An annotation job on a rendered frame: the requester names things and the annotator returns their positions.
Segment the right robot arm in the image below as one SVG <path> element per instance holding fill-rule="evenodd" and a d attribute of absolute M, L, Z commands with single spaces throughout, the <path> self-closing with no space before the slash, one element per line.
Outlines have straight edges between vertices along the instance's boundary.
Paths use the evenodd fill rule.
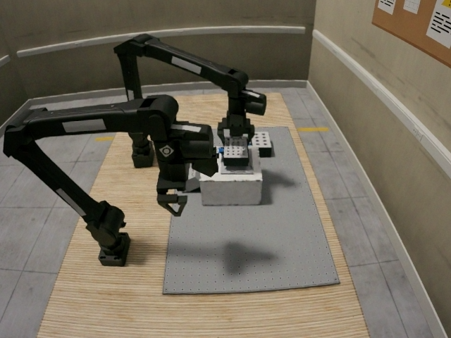
<path fill-rule="evenodd" d="M 85 229 L 101 247 L 101 263 L 122 263 L 129 239 L 127 232 L 119 232 L 126 225 L 124 212 L 106 200 L 98 202 L 89 196 L 35 140 L 110 132 L 149 135 L 160 161 L 172 161 L 182 153 L 178 161 L 168 164 L 171 182 L 187 181 L 189 163 L 193 170 L 214 176 L 218 164 L 211 126 L 177 121 L 178 111 L 178 102 L 167 94 L 54 111 L 27 109 L 6 126 L 3 153 L 29 168 L 82 217 Z"/>

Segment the grey work mat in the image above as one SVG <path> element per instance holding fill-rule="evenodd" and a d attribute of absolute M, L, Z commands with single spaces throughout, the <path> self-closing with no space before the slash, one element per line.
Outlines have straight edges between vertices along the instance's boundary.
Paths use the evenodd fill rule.
<path fill-rule="evenodd" d="M 268 132 L 260 205 L 202 205 L 187 195 L 171 214 L 163 295 L 276 292 L 340 284 L 333 255 L 288 126 Z"/>

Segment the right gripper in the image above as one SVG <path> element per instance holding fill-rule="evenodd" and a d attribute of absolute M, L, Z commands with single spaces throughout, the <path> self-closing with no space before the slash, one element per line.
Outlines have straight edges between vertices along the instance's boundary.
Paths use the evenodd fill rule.
<path fill-rule="evenodd" d="M 168 164 L 174 163 L 180 158 L 181 157 L 179 156 L 172 161 L 160 161 L 158 158 L 156 158 L 159 165 L 159 177 L 156 185 L 156 200 L 158 205 L 168 210 L 175 217 L 181 216 L 182 211 L 187 203 L 187 195 L 178 196 L 177 194 L 167 194 L 167 192 L 169 189 L 177 189 L 178 192 L 185 191 L 186 182 L 171 182 Z M 169 204 L 180 205 L 178 212 L 175 212 Z"/>

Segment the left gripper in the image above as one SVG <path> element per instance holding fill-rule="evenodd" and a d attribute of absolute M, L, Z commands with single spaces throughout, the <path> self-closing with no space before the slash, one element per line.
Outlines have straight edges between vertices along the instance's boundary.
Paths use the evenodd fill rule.
<path fill-rule="evenodd" d="M 229 110 L 228 110 L 228 112 L 235 114 L 234 112 L 231 112 Z M 245 111 L 243 111 L 243 112 L 245 112 Z M 242 114 L 243 112 L 240 112 L 238 114 Z M 251 128 L 251 126 L 252 126 L 252 128 Z M 229 130 L 229 129 L 230 128 L 226 127 L 226 118 L 222 118 L 222 122 L 218 122 L 217 135 L 220 138 L 220 140 L 222 141 L 223 146 L 224 146 L 224 130 Z M 249 146 L 250 141 L 255 136 L 254 125 L 251 124 L 250 118 L 247 118 L 247 125 L 246 125 L 246 128 L 243 128 L 243 134 L 248 134 L 247 135 L 247 144 Z"/>

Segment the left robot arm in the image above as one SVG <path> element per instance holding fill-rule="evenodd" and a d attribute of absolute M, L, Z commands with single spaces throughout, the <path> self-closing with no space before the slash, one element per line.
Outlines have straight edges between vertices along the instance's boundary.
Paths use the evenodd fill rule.
<path fill-rule="evenodd" d="M 242 139 L 247 113 L 264 116 L 267 105 L 266 95 L 246 89 L 249 78 L 245 72 L 164 44 L 157 37 L 148 34 L 138 36 L 113 48 L 121 64 L 128 101 L 143 99 L 137 56 L 145 56 L 202 77 L 227 91 L 228 110 L 235 113 L 229 113 L 228 110 L 226 113 L 226 127 L 230 128 L 231 139 Z M 238 114 L 244 110 L 244 113 Z M 153 141 L 148 140 L 148 135 L 130 133 L 128 135 L 134 141 L 132 160 L 151 158 Z"/>

